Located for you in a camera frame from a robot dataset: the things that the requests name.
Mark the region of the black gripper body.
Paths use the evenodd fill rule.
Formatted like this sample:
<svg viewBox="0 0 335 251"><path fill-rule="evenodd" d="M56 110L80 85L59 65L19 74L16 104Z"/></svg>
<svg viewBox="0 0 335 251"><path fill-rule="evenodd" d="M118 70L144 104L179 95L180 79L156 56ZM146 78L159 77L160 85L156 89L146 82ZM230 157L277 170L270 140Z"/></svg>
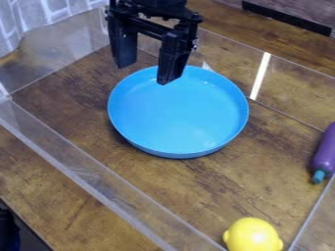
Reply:
<svg viewBox="0 0 335 251"><path fill-rule="evenodd" d="M178 20L178 24L167 28L152 23L150 18ZM187 8L187 0L110 0L106 20L111 37L127 37L138 33L163 37L171 32L195 37L198 25L203 22L200 14Z"/></svg>

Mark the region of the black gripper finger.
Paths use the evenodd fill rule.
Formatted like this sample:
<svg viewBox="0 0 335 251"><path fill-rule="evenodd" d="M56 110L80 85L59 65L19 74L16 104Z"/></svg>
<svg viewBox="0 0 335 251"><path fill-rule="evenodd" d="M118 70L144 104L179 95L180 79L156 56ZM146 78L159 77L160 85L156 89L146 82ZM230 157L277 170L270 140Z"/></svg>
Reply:
<svg viewBox="0 0 335 251"><path fill-rule="evenodd" d="M163 38L159 55L158 83L166 85L183 74L190 57L188 41L180 33L168 32Z"/></svg>
<svg viewBox="0 0 335 251"><path fill-rule="evenodd" d="M128 19L107 17L108 38L115 65L123 69L138 61L138 30Z"/></svg>

